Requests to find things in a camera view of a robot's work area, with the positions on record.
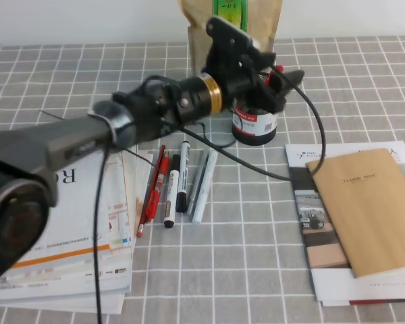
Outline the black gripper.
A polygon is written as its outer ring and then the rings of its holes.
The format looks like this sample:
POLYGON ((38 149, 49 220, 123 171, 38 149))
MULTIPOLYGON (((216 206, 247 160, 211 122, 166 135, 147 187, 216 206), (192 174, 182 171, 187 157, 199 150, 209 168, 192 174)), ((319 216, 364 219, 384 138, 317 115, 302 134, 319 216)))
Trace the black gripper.
POLYGON ((276 93, 289 93, 298 87, 304 78, 303 70, 275 70, 271 76, 271 89, 274 93, 264 84, 259 73, 271 67, 275 58, 276 53, 258 50, 249 54, 228 53, 213 42, 203 72, 210 74, 217 81, 225 103, 245 95, 249 90, 260 89, 267 101, 264 108, 275 108, 278 104, 276 93))

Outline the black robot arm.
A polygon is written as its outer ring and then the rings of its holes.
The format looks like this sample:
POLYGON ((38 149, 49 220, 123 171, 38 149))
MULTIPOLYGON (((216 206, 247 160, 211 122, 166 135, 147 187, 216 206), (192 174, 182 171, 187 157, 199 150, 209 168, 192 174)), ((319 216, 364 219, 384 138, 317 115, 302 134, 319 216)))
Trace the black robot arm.
POLYGON ((213 45, 199 76, 149 76, 131 92, 99 101, 84 117, 0 131, 0 276, 44 231, 57 204, 60 169, 101 150, 120 151, 164 137, 240 99, 279 113, 304 72, 282 72, 274 53, 213 45))

